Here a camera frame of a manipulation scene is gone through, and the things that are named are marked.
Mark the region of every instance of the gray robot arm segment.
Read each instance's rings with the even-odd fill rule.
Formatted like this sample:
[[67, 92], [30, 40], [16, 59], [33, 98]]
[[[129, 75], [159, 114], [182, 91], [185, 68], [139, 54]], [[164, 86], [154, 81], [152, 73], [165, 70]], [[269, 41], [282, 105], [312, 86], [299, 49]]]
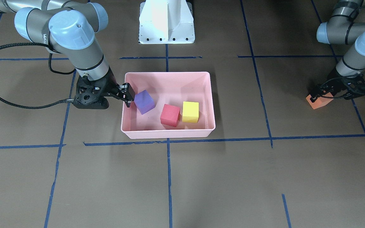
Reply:
[[316, 34], [321, 43], [352, 44], [365, 31], [365, 23], [354, 23], [362, 0], [339, 0], [328, 22], [322, 23]]
[[77, 108], [105, 109], [105, 97], [129, 107], [135, 92], [129, 83], [119, 85], [95, 33], [106, 28], [108, 15], [98, 3], [65, 0], [0, 0], [0, 13], [14, 12], [15, 27], [25, 39], [49, 45], [49, 51], [66, 55], [80, 74], [73, 104]]

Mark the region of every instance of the yellow cube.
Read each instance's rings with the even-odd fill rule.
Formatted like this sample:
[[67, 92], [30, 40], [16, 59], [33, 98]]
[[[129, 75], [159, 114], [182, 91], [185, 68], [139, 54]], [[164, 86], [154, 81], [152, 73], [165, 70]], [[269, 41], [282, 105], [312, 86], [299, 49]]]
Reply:
[[200, 103], [184, 101], [182, 107], [182, 121], [185, 123], [197, 123], [200, 116]]

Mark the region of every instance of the foam cube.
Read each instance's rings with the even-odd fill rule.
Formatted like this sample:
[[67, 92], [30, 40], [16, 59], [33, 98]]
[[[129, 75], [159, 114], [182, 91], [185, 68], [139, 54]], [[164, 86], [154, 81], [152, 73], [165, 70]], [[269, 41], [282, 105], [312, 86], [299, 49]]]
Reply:
[[153, 98], [146, 90], [135, 95], [135, 105], [142, 115], [156, 107]]
[[185, 123], [197, 123], [200, 116], [200, 104], [198, 102], [184, 101], [182, 107], [182, 121]]
[[[333, 95], [331, 93], [327, 93], [325, 96], [326, 97], [333, 97]], [[308, 95], [307, 101], [313, 109], [317, 109], [317, 108], [320, 108], [320, 107], [323, 107], [323, 106], [329, 104], [329, 102], [333, 101], [333, 99], [319, 97], [318, 99], [316, 99], [315, 102], [312, 103], [311, 95]]]
[[163, 111], [160, 116], [160, 122], [168, 126], [177, 127], [179, 116], [180, 107], [164, 104]]

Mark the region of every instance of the black cable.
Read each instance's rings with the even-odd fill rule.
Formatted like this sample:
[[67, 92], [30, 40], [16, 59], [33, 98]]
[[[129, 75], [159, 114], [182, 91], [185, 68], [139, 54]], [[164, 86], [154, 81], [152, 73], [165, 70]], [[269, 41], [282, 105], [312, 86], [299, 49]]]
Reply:
[[74, 73], [75, 72], [75, 68], [74, 68], [74, 70], [72, 70], [71, 72], [60, 72], [60, 71], [55, 71], [54, 69], [52, 69], [52, 56], [53, 56], [53, 54], [52, 53], [50, 53], [49, 54], [49, 69], [50, 69], [50, 71], [52, 71], [53, 73], [58, 73], [58, 74], [65, 74], [65, 75], [67, 75], [67, 74], [72, 74], [72, 73]]
[[345, 95], [341, 95], [341, 96], [338, 96], [338, 97], [326, 97], [326, 96], [320, 96], [320, 97], [327, 98], [327, 99], [340, 99], [340, 98], [344, 98]]
[[[11, 47], [17, 47], [17, 46], [43, 46], [43, 47], [47, 47], [50, 49], [50, 46], [49, 45], [46, 45], [44, 43], [10, 43], [10, 44], [5, 44], [5, 45], [1, 45], [0, 46], [0, 50], [2, 49], [5, 49], [5, 48], [11, 48]], [[3, 98], [0, 97], [0, 101], [4, 102], [5, 104], [8, 104], [8, 105], [11, 105], [11, 106], [14, 106], [14, 107], [18, 107], [18, 108], [25, 108], [25, 109], [42, 109], [42, 108], [49, 108], [49, 107], [52, 107], [54, 105], [57, 105], [57, 104], [62, 104], [62, 103], [72, 103], [74, 101], [74, 99], [63, 99], [63, 100], [59, 100], [59, 101], [56, 101], [52, 104], [48, 104], [48, 105], [43, 105], [43, 106], [24, 106], [24, 105], [18, 105], [18, 104], [15, 104], [15, 103], [12, 103], [12, 102], [9, 102]]]

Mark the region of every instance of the robotic arm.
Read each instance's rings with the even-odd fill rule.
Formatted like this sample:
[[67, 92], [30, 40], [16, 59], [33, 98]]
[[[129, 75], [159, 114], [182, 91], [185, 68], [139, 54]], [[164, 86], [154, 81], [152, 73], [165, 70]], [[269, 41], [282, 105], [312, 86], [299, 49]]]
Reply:
[[[365, 95], [365, 23], [353, 22], [358, 10], [365, 7], [362, 3], [363, 0], [339, 0], [330, 20], [317, 30], [316, 37], [321, 43], [354, 44], [329, 73], [327, 81], [310, 91], [307, 100], [313, 108], [322, 107], [333, 98], [350, 100]], [[341, 91], [347, 92], [335, 97]]]
[[68, 57], [80, 77], [72, 103], [77, 108], [106, 109], [105, 97], [125, 102], [134, 100], [129, 83], [119, 85], [95, 38], [106, 28], [108, 15], [98, 3], [66, 0], [0, 0], [0, 13], [16, 13], [15, 27], [34, 43], [49, 45], [50, 53]]

